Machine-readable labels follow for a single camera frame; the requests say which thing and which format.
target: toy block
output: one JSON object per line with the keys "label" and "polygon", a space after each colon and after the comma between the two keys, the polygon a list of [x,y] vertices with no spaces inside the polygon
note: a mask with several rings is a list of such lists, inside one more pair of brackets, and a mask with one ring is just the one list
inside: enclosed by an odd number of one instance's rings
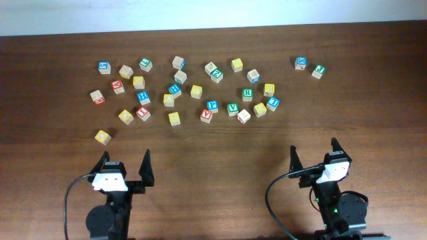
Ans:
{"label": "toy block", "polygon": [[315,77],[316,79],[320,79],[325,72],[326,72],[326,68],[322,65],[318,65],[314,69],[312,76]]}
{"label": "toy block", "polygon": [[297,57],[295,60],[295,70],[304,70],[307,67],[307,57]]}
{"label": "toy block", "polygon": [[211,111],[212,113],[217,113],[218,108],[218,102],[216,100],[207,102],[207,110]]}
{"label": "toy block", "polygon": [[143,58],[139,62],[139,67],[141,67],[142,70],[149,72],[151,70],[151,68],[153,67],[153,63],[151,62],[150,59]]}
{"label": "toy block", "polygon": [[200,115],[200,120],[205,123],[211,123],[213,115],[214,113],[212,113],[211,111],[203,109]]}
{"label": "toy block", "polygon": [[190,92],[191,97],[194,97],[196,99],[200,99],[202,90],[203,89],[200,86],[193,85],[193,87],[191,88],[191,92]]}
{"label": "toy block", "polygon": [[256,69],[248,71],[248,75],[246,75],[246,77],[251,84],[257,83],[261,79],[261,76]]}
{"label": "toy block", "polygon": [[279,99],[276,99],[275,97],[270,97],[270,100],[268,100],[267,102],[267,108],[270,109],[271,111],[275,111],[279,103],[280,103]]}
{"label": "toy block", "polygon": [[182,57],[175,56],[172,61],[172,67],[178,70],[184,69],[185,60]]}
{"label": "toy block", "polygon": [[119,74],[121,77],[124,77],[126,79],[131,79],[132,74],[133,74],[133,70],[131,67],[128,67],[126,65],[123,65],[123,67],[121,67]]}
{"label": "toy block", "polygon": [[135,89],[144,89],[145,88],[145,80],[142,76],[133,77],[133,86]]}
{"label": "toy block", "polygon": [[151,114],[149,114],[149,111],[145,107],[141,107],[140,109],[138,109],[138,111],[136,111],[136,115],[140,119],[142,119],[142,121],[147,121],[147,119],[151,116]]}
{"label": "toy block", "polygon": [[139,103],[141,103],[141,105],[145,105],[145,104],[149,103],[149,97],[148,97],[147,91],[143,91],[141,93],[138,93],[136,96],[139,100]]}
{"label": "toy block", "polygon": [[110,74],[111,65],[107,61],[101,61],[98,63],[98,70],[101,74]]}
{"label": "toy block", "polygon": [[267,113],[266,106],[263,103],[255,105],[254,112],[257,117],[264,116]]}
{"label": "toy block", "polygon": [[126,109],[123,110],[120,114],[119,114],[119,118],[120,120],[122,120],[124,123],[126,123],[127,125],[129,125],[129,123],[131,123],[133,121],[133,116],[130,112],[128,112]]}
{"label": "toy block", "polygon": [[181,124],[181,121],[179,120],[178,112],[169,113],[169,122],[171,122],[172,126]]}
{"label": "toy block", "polygon": [[187,74],[181,70],[178,70],[178,72],[175,73],[173,78],[175,79],[175,82],[182,85],[184,84],[185,80],[187,80]]}
{"label": "toy block", "polygon": [[211,79],[212,81],[219,83],[224,77],[224,74],[219,70],[215,69],[211,72]]}
{"label": "toy block", "polygon": [[239,106],[237,103],[230,103],[227,107],[228,107],[228,115],[230,117],[236,116],[239,113]]}
{"label": "toy block", "polygon": [[266,83],[264,85],[264,96],[273,97],[274,95],[274,84]]}
{"label": "toy block", "polygon": [[175,105],[173,94],[165,94],[163,96],[163,104],[165,107],[173,107]]}
{"label": "toy block", "polygon": [[238,120],[240,123],[245,124],[247,121],[249,121],[249,119],[251,119],[251,115],[245,109],[241,110],[238,114]]}
{"label": "toy block", "polygon": [[243,101],[252,101],[252,97],[254,96],[254,90],[252,89],[243,89]]}
{"label": "toy block", "polygon": [[182,94],[181,89],[178,87],[177,84],[173,84],[169,88],[169,93],[173,95],[174,99],[176,99],[177,97],[181,96],[181,94]]}
{"label": "toy block", "polygon": [[100,91],[100,90],[96,90],[96,91],[92,92],[92,93],[91,93],[91,98],[92,98],[92,101],[93,101],[96,105],[98,105],[98,104],[101,104],[101,103],[105,102],[104,96],[102,95],[102,93],[101,93],[101,91]]}
{"label": "toy block", "polygon": [[107,145],[107,143],[111,140],[111,136],[108,135],[108,133],[106,133],[106,132],[104,132],[102,130],[99,130],[99,132],[95,136],[95,139],[98,142],[100,142],[100,143],[102,143],[104,145]]}
{"label": "toy block", "polygon": [[123,84],[121,83],[120,80],[112,81],[111,87],[113,88],[113,91],[115,92],[115,94],[125,92],[125,88],[123,87]]}
{"label": "toy block", "polygon": [[214,63],[210,62],[208,64],[206,64],[205,66],[205,72],[207,73],[207,75],[210,77],[211,76],[211,72],[213,70],[217,69],[217,67],[215,66]]}
{"label": "toy block", "polygon": [[232,61],[232,69],[235,73],[237,73],[238,71],[243,70],[243,63],[242,60],[240,58],[238,59],[234,59]]}

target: wood grain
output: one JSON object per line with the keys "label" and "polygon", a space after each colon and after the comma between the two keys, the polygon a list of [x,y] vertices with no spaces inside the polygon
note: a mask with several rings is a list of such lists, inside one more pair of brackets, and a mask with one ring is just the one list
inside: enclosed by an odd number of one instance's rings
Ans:
{"label": "wood grain", "polygon": [[[342,190],[370,198],[367,233],[394,239],[427,237],[427,24],[425,21],[296,25],[193,31],[148,31],[0,38],[0,238],[62,239],[62,200],[68,184],[90,171],[104,150],[125,163],[128,180],[151,150],[155,187],[133,198],[129,236],[136,239],[250,239],[283,236],[264,203],[264,191],[289,167],[295,145],[305,167],[323,160],[337,137],[354,160]],[[172,59],[185,58],[188,80],[175,107],[162,96],[173,84]],[[308,58],[295,71],[296,56]],[[153,61],[149,73],[142,57]],[[233,73],[240,57],[244,70]],[[111,75],[97,62],[107,60]],[[213,61],[224,79],[204,71]],[[315,64],[328,68],[317,80]],[[116,95],[109,83],[129,65],[147,81],[151,117],[127,126],[123,109],[140,106],[131,82]],[[246,73],[257,69],[258,84]],[[253,113],[276,84],[275,112],[245,125],[228,117],[237,102]],[[189,96],[203,87],[200,100]],[[253,87],[251,103],[242,89]],[[89,93],[100,90],[96,106]],[[199,120],[206,101],[220,112]],[[167,114],[178,111],[181,125]],[[99,129],[113,139],[104,147]],[[279,182],[271,204],[294,233],[313,233],[322,219],[297,180]],[[85,217],[105,197],[87,182],[69,196],[70,239],[88,239]]]}

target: wooden alphabet block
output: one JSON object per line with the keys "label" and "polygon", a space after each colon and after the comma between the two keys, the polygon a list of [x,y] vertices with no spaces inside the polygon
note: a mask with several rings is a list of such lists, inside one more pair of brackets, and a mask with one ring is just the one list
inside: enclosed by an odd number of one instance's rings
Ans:
{"label": "wooden alphabet block", "polygon": [[274,84],[266,83],[264,85],[264,96],[273,97],[274,95]]}
{"label": "wooden alphabet block", "polygon": [[145,88],[144,77],[142,76],[133,77],[133,86],[135,87],[135,89],[144,89]]}
{"label": "wooden alphabet block", "polygon": [[243,70],[243,63],[242,60],[240,58],[238,59],[234,59],[232,61],[232,69],[235,73],[237,73],[238,71]]}
{"label": "wooden alphabet block", "polygon": [[108,133],[106,133],[106,132],[104,132],[102,130],[99,130],[99,132],[95,136],[95,139],[98,142],[100,142],[100,143],[102,143],[104,145],[107,145],[107,143],[111,140],[111,136],[108,135]]}
{"label": "wooden alphabet block", "polygon": [[169,113],[169,122],[171,123],[172,126],[181,124],[181,120],[179,119],[178,112]]}
{"label": "wooden alphabet block", "polygon": [[133,121],[133,116],[130,112],[128,112],[126,109],[123,110],[120,114],[119,114],[119,118],[120,120],[122,120],[124,123],[126,123],[127,125],[129,125],[129,123],[131,123]]}
{"label": "wooden alphabet block", "polygon": [[263,103],[257,104],[254,107],[256,117],[264,116],[267,113],[266,106]]}
{"label": "wooden alphabet block", "polygon": [[236,116],[239,113],[239,106],[237,103],[230,103],[228,105],[228,115],[230,117]]}
{"label": "wooden alphabet block", "polygon": [[148,97],[147,91],[143,91],[141,93],[138,93],[136,95],[136,97],[138,98],[139,103],[141,103],[141,105],[145,105],[145,104],[149,103],[149,97]]}
{"label": "wooden alphabet block", "polygon": [[211,123],[213,115],[214,114],[211,111],[203,109],[200,115],[200,120],[205,123]]}
{"label": "wooden alphabet block", "polygon": [[249,119],[251,119],[251,115],[245,109],[241,110],[238,114],[238,120],[242,124],[245,124],[247,121],[249,121]]}
{"label": "wooden alphabet block", "polygon": [[165,94],[163,96],[163,104],[165,107],[173,107],[175,105],[173,94]]}
{"label": "wooden alphabet block", "polygon": [[121,67],[119,74],[121,77],[124,77],[126,79],[131,79],[132,74],[133,74],[133,70],[131,67],[128,67],[126,65],[123,65],[123,67]]}
{"label": "wooden alphabet block", "polygon": [[139,67],[141,67],[142,70],[149,72],[151,70],[151,68],[153,67],[153,63],[151,62],[150,59],[143,58],[139,62]]}
{"label": "wooden alphabet block", "polygon": [[248,74],[246,75],[246,77],[248,78],[251,84],[257,83],[261,79],[261,76],[256,71],[256,69],[248,71]]}
{"label": "wooden alphabet block", "polygon": [[98,63],[98,70],[101,74],[110,74],[111,73],[111,65],[107,61],[100,61]]}
{"label": "wooden alphabet block", "polygon": [[101,91],[100,91],[100,90],[96,90],[96,91],[94,91],[94,92],[91,92],[91,98],[92,98],[92,101],[93,101],[96,105],[98,105],[98,104],[101,104],[101,103],[105,102],[104,96],[102,95],[102,93],[101,93]]}
{"label": "wooden alphabet block", "polygon": [[191,97],[194,97],[195,99],[200,99],[202,90],[203,89],[200,86],[193,85],[190,92]]}
{"label": "wooden alphabet block", "polygon": [[125,88],[123,87],[123,84],[121,83],[120,80],[112,81],[111,87],[113,88],[113,91],[115,92],[115,94],[125,92]]}
{"label": "wooden alphabet block", "polygon": [[322,65],[318,65],[314,69],[312,76],[315,77],[316,79],[320,79],[325,72],[326,72],[326,68]]}
{"label": "wooden alphabet block", "polygon": [[149,111],[145,107],[141,107],[136,111],[136,115],[142,119],[142,121],[147,121],[147,119],[151,116]]}
{"label": "wooden alphabet block", "polygon": [[178,70],[184,69],[185,60],[182,57],[175,56],[172,61],[172,67]]}

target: wooden table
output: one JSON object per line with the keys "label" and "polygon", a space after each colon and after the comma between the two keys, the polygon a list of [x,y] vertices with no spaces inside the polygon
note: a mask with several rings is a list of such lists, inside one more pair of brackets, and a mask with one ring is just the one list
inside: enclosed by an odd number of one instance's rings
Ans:
{"label": "wooden table", "polygon": [[[94,33],[0,38],[0,235],[2,239],[62,239],[63,195],[108,150],[123,161],[127,180],[151,151],[155,187],[133,198],[129,236],[136,239],[250,239],[283,236],[264,203],[266,187],[288,171],[295,145],[304,167],[323,161],[337,137],[354,160],[341,190],[370,198],[366,233],[394,239],[427,237],[427,24],[425,21],[298,25]],[[185,58],[188,80],[175,107],[163,106],[174,83],[172,59]],[[294,70],[306,56],[305,71]],[[142,57],[153,69],[138,67]],[[233,73],[240,57],[244,70]],[[111,75],[97,62],[109,61]],[[216,84],[204,65],[213,61],[224,79]],[[327,67],[317,80],[314,65]],[[131,82],[116,95],[110,82],[122,65],[147,81],[151,117],[127,126],[117,117],[140,106]],[[246,73],[261,81],[250,85]],[[226,104],[253,113],[266,102],[264,83],[276,84],[281,103],[242,125]],[[203,87],[200,100],[189,96]],[[242,101],[253,87],[254,100]],[[100,90],[96,106],[89,93]],[[206,101],[220,112],[208,125],[199,120]],[[181,125],[167,114],[178,111]],[[105,147],[98,130],[113,139]],[[273,188],[278,217],[293,233],[323,227],[320,214],[297,179]],[[70,239],[88,239],[87,213],[105,197],[84,181],[69,196]]]}

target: white wall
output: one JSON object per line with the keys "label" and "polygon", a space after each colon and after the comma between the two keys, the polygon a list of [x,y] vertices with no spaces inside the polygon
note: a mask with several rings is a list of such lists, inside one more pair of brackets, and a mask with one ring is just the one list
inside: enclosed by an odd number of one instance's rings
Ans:
{"label": "white wall", "polygon": [[427,19],[427,0],[0,0],[0,35]]}

